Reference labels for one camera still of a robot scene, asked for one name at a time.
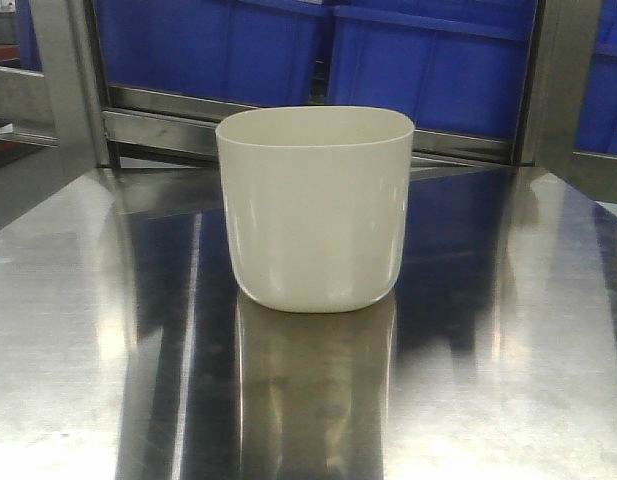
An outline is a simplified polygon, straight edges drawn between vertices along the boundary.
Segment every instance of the blue plastic crate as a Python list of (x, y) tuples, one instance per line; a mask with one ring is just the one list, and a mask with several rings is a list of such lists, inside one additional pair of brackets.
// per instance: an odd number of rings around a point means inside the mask
[(353, 6), (530, 31), (537, 0), (352, 0)]
[(597, 45), (575, 147), (617, 154), (617, 45)]
[(22, 68), (41, 71), (41, 58), (39, 57), (28, 0), (17, 1), (17, 38)]
[(110, 81), (265, 106), (308, 101), (329, 15), (296, 0), (97, 2)]
[(527, 32), (336, 7), (328, 103), (392, 108), (420, 128), (512, 139)]
[(617, 45), (617, 0), (606, 0), (601, 12), (597, 41)]

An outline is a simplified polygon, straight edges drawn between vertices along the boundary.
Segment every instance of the white cup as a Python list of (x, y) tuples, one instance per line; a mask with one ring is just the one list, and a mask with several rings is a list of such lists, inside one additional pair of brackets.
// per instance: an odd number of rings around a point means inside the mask
[(230, 258), (253, 300), (343, 312), (401, 264), (414, 125), (371, 107), (284, 107), (217, 127)]

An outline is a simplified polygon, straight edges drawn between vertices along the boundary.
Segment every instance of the metal frame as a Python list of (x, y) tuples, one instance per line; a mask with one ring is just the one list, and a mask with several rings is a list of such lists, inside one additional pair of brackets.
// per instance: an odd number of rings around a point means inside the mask
[[(44, 72), (0, 67), (0, 118), (13, 122), (0, 139), (58, 145), (69, 179), (96, 166), (118, 167), (118, 147), (184, 163), (212, 159), (216, 123), (256, 107), (109, 85), (93, 1), (31, 0)], [(536, 164), (582, 184), (591, 170), (597, 185), (617, 178), (617, 156), (573, 152), (601, 5), (538, 0), (514, 142), (418, 130), (414, 155)]]

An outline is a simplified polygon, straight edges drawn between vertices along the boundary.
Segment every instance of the blue container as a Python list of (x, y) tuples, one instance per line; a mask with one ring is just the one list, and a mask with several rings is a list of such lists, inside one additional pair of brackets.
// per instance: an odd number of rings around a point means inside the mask
[(329, 15), (296, 0), (97, 2), (111, 82), (265, 106), (308, 101)]
[(617, 45), (617, 0), (604, 2), (597, 40), (600, 43)]
[(39, 57), (28, 0), (17, 1), (17, 38), (21, 67), (26, 70), (41, 71), (41, 58)]
[(536, 0), (352, 0), (352, 5), (530, 31)]
[(336, 7), (328, 103), (392, 108), (420, 128), (512, 139), (528, 35)]
[(617, 45), (597, 45), (575, 148), (617, 154)]

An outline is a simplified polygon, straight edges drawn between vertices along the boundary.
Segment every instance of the metal table surface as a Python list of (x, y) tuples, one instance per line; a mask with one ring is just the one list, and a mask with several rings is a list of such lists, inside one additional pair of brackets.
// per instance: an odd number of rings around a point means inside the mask
[(394, 291), (338, 315), (238, 292), (215, 171), (0, 231), (0, 479), (473, 475), (617, 479), (617, 217), (553, 175), (414, 175)]

